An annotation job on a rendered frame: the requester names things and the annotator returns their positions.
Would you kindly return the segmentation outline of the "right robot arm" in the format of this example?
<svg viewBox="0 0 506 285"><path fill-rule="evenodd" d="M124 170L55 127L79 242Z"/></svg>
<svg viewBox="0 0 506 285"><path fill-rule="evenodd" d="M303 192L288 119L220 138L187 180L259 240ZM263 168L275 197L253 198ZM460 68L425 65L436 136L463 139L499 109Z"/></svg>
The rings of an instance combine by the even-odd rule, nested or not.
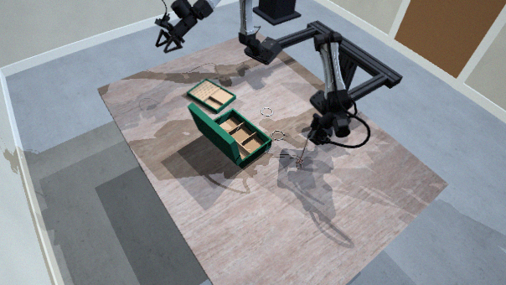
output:
<svg viewBox="0 0 506 285"><path fill-rule="evenodd" d="M197 22L197 19L203 20L207 18L214 10L216 5L221 0L198 0L193 6L190 5L188 0L176 0L172 3L171 9L176 15L181 18L191 29ZM247 47L244 51L256 58L267 62L275 53L263 47L256 39L256 33L253 26L253 0L239 0L240 1L240 33L239 41ZM167 29L167 19L163 21L156 18L155 24ZM253 45L253 46L252 46Z"/></svg>

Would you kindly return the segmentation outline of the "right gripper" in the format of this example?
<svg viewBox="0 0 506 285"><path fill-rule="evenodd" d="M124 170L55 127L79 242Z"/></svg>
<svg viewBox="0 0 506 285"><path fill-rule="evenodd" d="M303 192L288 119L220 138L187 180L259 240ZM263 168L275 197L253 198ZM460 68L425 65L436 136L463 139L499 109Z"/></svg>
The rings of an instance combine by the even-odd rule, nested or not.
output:
<svg viewBox="0 0 506 285"><path fill-rule="evenodd" d="M164 20L167 19L167 21L169 21L170 17L167 16L167 15L164 15L163 19L159 19L161 21L164 22ZM184 39L183 39L183 36L189 31L189 28L188 26L184 26L185 23L180 20L175 26L173 26L172 24L168 23L168 27L167 27L167 31L168 33L165 31L163 31L163 29L160 30L160 33L158 35L158 38L157 38L157 42L156 42L156 47L160 47L164 44L167 44L165 49L164 49L164 53L168 53L168 52L171 52L171 51L174 51L176 49L181 49L183 46L181 45L181 42L184 43ZM171 36L170 36L170 35ZM166 38L165 41L163 41L162 43L158 44L162 35ZM181 42L180 42L181 41ZM177 46L174 47L174 48L171 48L169 50L168 47L169 45L174 42Z"/></svg>

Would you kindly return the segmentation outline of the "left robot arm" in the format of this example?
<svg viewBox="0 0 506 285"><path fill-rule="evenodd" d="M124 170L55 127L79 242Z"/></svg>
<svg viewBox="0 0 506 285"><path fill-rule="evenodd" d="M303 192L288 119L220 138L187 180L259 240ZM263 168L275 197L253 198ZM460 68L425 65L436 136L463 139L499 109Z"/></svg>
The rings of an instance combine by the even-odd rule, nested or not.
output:
<svg viewBox="0 0 506 285"><path fill-rule="evenodd" d="M343 39L342 34L333 32L330 39L331 43L328 43L329 34L314 35L317 40L313 38L315 50L319 52L323 62L325 93L322 90L318 91L311 97L311 101L323 114L328 112L330 121L333 122L336 137L347 137L350 134L348 125L350 118L344 110L340 109L341 107L336 97L337 88L340 101L343 107L346 107L345 110L348 110L352 105L352 98L351 95L348 95L347 89L345 89L338 61L338 46L342 43Z"/></svg>

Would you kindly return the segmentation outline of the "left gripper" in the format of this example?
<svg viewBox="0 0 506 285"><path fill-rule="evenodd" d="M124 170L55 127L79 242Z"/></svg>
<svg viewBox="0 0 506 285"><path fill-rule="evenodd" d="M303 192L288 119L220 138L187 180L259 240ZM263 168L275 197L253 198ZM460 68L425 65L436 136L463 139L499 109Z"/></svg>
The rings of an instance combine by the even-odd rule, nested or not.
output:
<svg viewBox="0 0 506 285"><path fill-rule="evenodd" d="M313 136L320 142L326 142L329 139L328 135L329 137L333 135L333 122L330 121L331 119L328 116L328 112L321 118L317 113L313 114L312 117L313 120L310 125L312 129L308 133L307 137L310 138L312 132L316 130Z"/></svg>

